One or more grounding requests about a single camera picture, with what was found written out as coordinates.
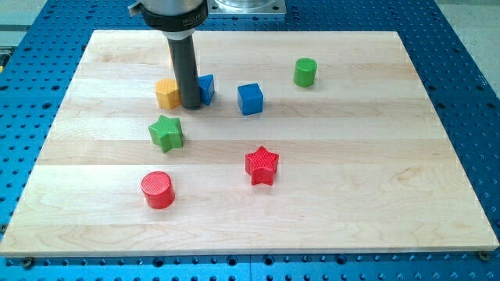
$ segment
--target wooden tabletop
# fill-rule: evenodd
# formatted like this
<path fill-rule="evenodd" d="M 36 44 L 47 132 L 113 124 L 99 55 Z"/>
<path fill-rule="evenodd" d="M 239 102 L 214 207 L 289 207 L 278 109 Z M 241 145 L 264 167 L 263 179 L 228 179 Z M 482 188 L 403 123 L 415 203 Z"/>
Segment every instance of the wooden tabletop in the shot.
<path fill-rule="evenodd" d="M 492 250 L 498 241 L 397 33 L 207 32 L 198 73 L 216 94 L 197 111 L 158 107 L 174 78 L 160 32 L 98 30 L 0 243 L 0 254 L 126 256 Z M 318 62 L 310 88 L 295 61 Z M 237 86 L 259 83 L 242 116 Z M 166 154 L 148 126 L 179 117 Z M 280 155 L 252 186 L 245 155 Z M 153 210 L 140 182 L 172 177 Z"/>

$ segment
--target blue cube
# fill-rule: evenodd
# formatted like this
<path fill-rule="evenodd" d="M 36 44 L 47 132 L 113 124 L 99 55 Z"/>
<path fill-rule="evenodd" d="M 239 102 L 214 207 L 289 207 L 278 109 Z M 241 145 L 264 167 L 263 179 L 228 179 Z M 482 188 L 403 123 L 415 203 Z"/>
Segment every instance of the blue cube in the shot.
<path fill-rule="evenodd" d="M 198 77 L 200 87 L 200 98 L 205 105 L 210 105 L 214 93 L 213 89 L 213 75 L 205 75 Z"/>
<path fill-rule="evenodd" d="M 264 95 L 257 83 L 237 88 L 237 105 L 244 116 L 263 111 Z"/>

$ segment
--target green cylinder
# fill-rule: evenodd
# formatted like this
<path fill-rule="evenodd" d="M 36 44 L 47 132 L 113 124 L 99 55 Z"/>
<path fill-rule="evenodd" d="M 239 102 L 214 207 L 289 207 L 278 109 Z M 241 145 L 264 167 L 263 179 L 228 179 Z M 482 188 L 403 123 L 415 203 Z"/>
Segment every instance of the green cylinder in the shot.
<path fill-rule="evenodd" d="M 295 63 L 294 83 L 300 87 L 309 87 L 314 84 L 314 76 L 318 64 L 314 59 L 300 58 Z"/>

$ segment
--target red block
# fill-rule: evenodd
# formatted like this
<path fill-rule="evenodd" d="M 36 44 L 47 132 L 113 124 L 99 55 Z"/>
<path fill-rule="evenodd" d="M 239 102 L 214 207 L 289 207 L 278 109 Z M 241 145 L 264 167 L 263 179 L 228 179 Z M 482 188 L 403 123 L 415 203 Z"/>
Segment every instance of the red block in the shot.
<path fill-rule="evenodd" d="M 280 156 L 267 151 L 263 146 L 245 156 L 245 171 L 252 177 L 252 185 L 264 183 L 273 185 Z"/>
<path fill-rule="evenodd" d="M 172 180 L 164 172 L 156 171 L 147 174 L 142 179 L 141 189 L 151 208 L 166 208 L 175 199 Z"/>

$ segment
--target yellow hexagonal block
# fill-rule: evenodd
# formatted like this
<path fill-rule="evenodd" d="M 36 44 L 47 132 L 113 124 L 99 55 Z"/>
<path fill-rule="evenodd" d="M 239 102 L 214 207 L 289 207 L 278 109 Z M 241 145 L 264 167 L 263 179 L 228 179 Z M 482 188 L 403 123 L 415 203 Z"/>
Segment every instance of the yellow hexagonal block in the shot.
<path fill-rule="evenodd" d="M 180 105 L 179 89 L 175 80 L 166 78 L 156 82 L 155 91 L 159 107 L 172 109 Z"/>

